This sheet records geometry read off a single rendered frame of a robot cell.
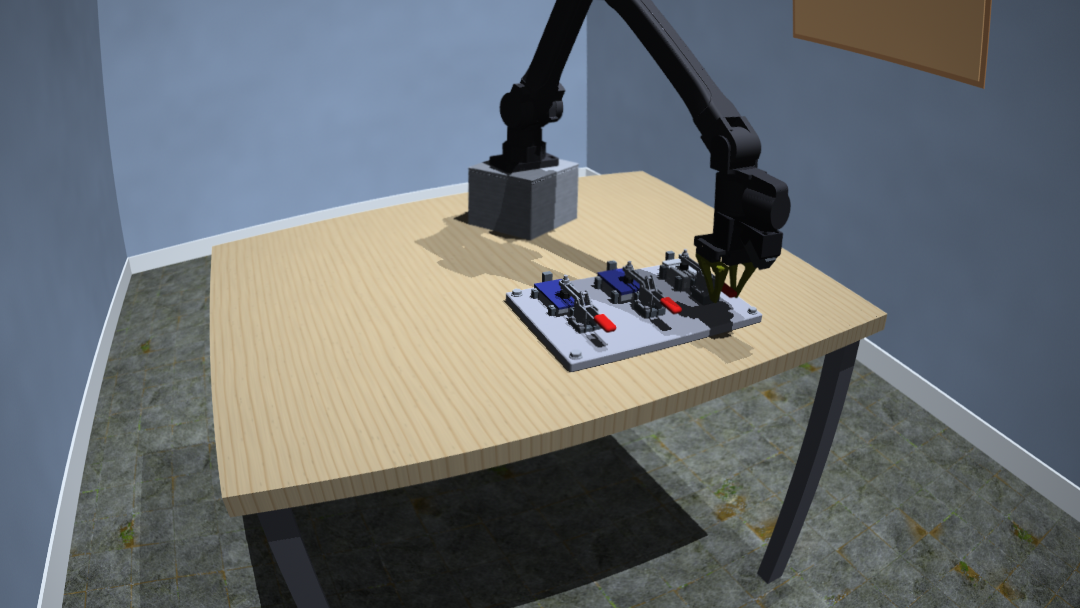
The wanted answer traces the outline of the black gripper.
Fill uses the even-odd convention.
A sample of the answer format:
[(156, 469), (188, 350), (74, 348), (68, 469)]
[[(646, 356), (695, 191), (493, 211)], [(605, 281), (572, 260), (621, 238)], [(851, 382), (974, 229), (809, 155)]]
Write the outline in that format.
[[(714, 206), (713, 235), (712, 234), (705, 234), (705, 235), (694, 237), (694, 246), (697, 247), (696, 248), (696, 259), (697, 259), (697, 261), (698, 261), (698, 264), (699, 264), (699, 266), (700, 266), (700, 268), (702, 270), (702, 273), (703, 273), (703, 275), (704, 275), (705, 280), (706, 280), (710, 300), (712, 302), (714, 302), (714, 303), (717, 303), (717, 301), (718, 301), (718, 298), (719, 298), (720, 293), (723, 291), (723, 285), (724, 285), (724, 282), (725, 282), (725, 279), (727, 276), (727, 274), (728, 274), (728, 271), (729, 271), (729, 275), (730, 275), (730, 287), (733, 288), (737, 292), (735, 298), (738, 298), (739, 294), (741, 293), (741, 291), (745, 286), (746, 282), (750, 280), (750, 276), (757, 269), (757, 268), (754, 268), (753, 264), (751, 262), (750, 256), (748, 256), (746, 249), (726, 251), (726, 249), (723, 249), (720, 246), (718, 246), (717, 244), (714, 243), (714, 239), (715, 239), (715, 225), (716, 225), (716, 211), (718, 211), (718, 212), (720, 212), (723, 214), (726, 214), (726, 215), (738, 216), (738, 212), (721, 210), (721, 208), (719, 208), (719, 207), (717, 207), (715, 205)], [(721, 257), (723, 257), (723, 259), (721, 259)], [(738, 264), (742, 264), (743, 266), (745, 266), (745, 270), (744, 270), (742, 276), (740, 278), (739, 283), (738, 283), (738, 285), (735, 287), (735, 278), (737, 278)], [(710, 269), (710, 267), (712, 268), (712, 271), (715, 273), (715, 288), (713, 288), (713, 282), (712, 282), (712, 275), (711, 275), (711, 269)]]

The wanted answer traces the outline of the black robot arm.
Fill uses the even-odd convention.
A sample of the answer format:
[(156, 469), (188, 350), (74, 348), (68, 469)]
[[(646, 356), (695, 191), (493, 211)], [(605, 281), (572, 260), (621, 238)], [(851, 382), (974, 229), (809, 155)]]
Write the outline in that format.
[[(565, 93), (561, 75), (592, 1), (556, 0), (527, 72), (500, 102), (507, 141), (501, 156), (490, 156), (494, 167), (514, 173), (559, 166), (559, 158), (546, 153), (541, 127), (561, 120)], [(605, 1), (676, 89), (711, 153), (710, 168), (720, 171), (715, 205), (738, 216), (716, 211), (714, 243), (726, 251), (746, 249), (754, 268), (770, 268), (781, 255), (783, 233), (777, 229), (787, 222), (791, 204), (787, 184), (757, 168), (761, 154), (757, 133), (652, 0)]]

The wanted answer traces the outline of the blue rectangular block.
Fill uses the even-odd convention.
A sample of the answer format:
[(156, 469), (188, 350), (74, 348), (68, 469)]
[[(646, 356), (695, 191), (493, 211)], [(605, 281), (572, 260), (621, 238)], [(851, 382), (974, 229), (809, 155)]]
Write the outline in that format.
[(634, 299), (634, 292), (638, 292), (640, 288), (640, 284), (635, 280), (631, 284), (624, 283), (624, 275), (622, 268), (597, 272), (597, 276), (602, 279), (602, 286), (609, 292), (617, 291), (620, 301)]
[(558, 314), (570, 312), (570, 308), (573, 308), (572, 297), (568, 299), (561, 298), (559, 280), (562, 279), (534, 284), (534, 288), (539, 291), (539, 295), (546, 301), (546, 303), (554, 305), (554, 307), (556, 307), (556, 312)]

